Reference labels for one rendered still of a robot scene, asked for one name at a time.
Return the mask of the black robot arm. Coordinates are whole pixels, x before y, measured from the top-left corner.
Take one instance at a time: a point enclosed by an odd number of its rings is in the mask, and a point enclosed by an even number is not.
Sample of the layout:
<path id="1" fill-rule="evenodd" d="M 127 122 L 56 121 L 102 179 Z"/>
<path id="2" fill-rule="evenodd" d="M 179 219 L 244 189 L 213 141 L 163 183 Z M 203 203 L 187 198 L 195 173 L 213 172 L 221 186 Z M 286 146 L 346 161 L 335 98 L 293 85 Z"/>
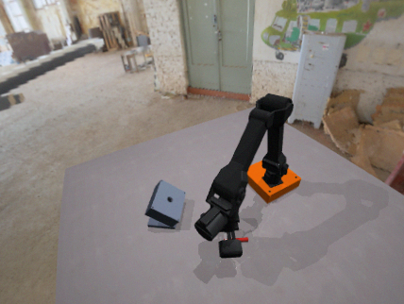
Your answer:
<path id="1" fill-rule="evenodd" d="M 284 182 L 281 178 L 289 167 L 282 153 L 284 123 L 293 108 L 291 98 L 271 93 L 256 101 L 256 108 L 249 113 L 247 127 L 230 163 L 220 170 L 211 184 L 206 199 L 210 208 L 194 224 L 201 237 L 212 241 L 224 232 L 227 221 L 238 216 L 248 183 L 248 171 L 266 130 L 267 154 L 261 162 L 266 171 L 262 179 L 270 188 Z M 220 197 L 214 197 L 215 194 Z"/>

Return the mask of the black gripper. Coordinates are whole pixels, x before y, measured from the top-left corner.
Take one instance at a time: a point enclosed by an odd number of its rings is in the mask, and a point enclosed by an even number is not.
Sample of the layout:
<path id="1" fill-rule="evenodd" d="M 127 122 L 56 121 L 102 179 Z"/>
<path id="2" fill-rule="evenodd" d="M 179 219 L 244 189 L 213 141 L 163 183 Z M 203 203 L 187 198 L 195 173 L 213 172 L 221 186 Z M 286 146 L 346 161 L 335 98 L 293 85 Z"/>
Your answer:
<path id="1" fill-rule="evenodd" d="M 235 219 L 227 221 L 227 223 L 223 227 L 224 232 L 227 234 L 227 240 L 221 240 L 220 242 L 218 242 L 219 256 L 222 259 L 241 258 L 243 255 L 241 241 L 236 240 L 234 232 L 234 230 L 239 230 L 238 222 L 240 222 L 239 214 Z"/>

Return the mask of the blue-grey flat panel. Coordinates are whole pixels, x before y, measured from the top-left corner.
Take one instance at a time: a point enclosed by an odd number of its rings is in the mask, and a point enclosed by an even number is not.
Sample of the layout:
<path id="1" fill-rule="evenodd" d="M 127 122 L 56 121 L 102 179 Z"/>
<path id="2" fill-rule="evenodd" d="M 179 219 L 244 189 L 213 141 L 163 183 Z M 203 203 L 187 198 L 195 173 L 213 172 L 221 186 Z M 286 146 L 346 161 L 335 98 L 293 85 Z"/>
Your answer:
<path id="1" fill-rule="evenodd" d="M 148 226 L 151 228 L 176 229 L 185 194 L 175 186 L 160 180 L 146 209 L 145 215 L 150 218 Z"/>

